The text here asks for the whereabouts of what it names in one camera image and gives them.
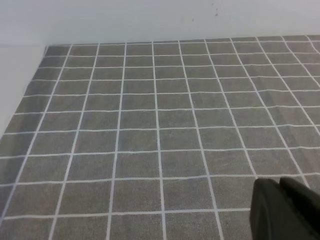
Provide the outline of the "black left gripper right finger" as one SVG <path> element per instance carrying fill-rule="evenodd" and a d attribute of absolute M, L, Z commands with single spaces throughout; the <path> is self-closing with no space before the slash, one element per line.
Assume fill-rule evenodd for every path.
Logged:
<path fill-rule="evenodd" d="M 289 198 L 300 225 L 316 240 L 320 239 L 320 195 L 290 177 L 282 177 L 279 185 Z"/>

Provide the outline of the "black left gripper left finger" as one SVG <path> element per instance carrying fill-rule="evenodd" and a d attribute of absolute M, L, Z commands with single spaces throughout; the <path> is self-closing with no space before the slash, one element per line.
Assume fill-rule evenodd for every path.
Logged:
<path fill-rule="evenodd" d="M 249 223 L 254 240 L 315 240 L 294 215 L 280 182 L 273 179 L 254 181 Z"/>

